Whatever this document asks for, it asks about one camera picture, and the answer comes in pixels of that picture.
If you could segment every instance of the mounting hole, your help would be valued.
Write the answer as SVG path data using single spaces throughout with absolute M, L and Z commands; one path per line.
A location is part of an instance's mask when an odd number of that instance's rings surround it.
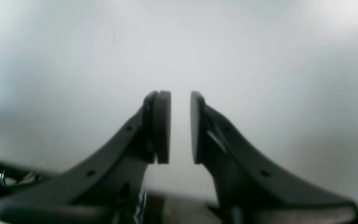
M 120 198 L 122 200 L 127 200 L 129 198 L 130 190 L 131 190 L 131 187 L 129 186 L 129 183 L 125 183 L 124 186 L 121 188 Z
M 260 171 L 260 174 L 261 174 L 263 177 L 270 177 L 270 173 L 267 172 L 266 170 L 261 170 L 261 171 Z
M 95 171 L 94 170 L 90 170 L 90 171 L 88 171 L 87 173 L 86 173 L 86 176 L 87 177 L 92 177 L 93 175 L 95 175 Z

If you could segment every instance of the table surface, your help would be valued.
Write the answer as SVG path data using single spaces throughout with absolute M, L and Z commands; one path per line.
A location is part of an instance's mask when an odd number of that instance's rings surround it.
M 169 165 L 144 187 L 215 201 L 193 164 L 190 92 L 265 155 L 358 201 L 358 0 L 0 2 L 0 160 L 64 172 L 153 90 Z

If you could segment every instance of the white wall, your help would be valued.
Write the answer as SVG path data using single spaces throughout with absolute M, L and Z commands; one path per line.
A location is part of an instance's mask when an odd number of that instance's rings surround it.
M 215 200 L 193 165 L 190 91 L 263 153 L 358 200 L 358 0 L 0 1 L 0 159 L 64 171 L 152 90 L 171 163 L 144 185 Z

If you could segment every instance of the black plastic bracket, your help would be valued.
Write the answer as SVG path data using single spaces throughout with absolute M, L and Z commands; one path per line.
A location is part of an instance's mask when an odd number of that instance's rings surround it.
M 11 224 L 136 223 L 147 165 L 169 161 L 170 92 L 152 92 L 101 149 L 61 176 L 0 200 Z
M 266 158 L 219 112 L 191 94 L 194 162 L 213 176 L 224 223 L 358 224 L 357 203 Z

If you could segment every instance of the rubber gripper pad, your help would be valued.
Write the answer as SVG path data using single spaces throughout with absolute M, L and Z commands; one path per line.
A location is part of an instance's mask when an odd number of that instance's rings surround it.
M 152 129 L 158 163 L 169 163 L 171 137 L 171 92 L 161 91 L 153 103 Z

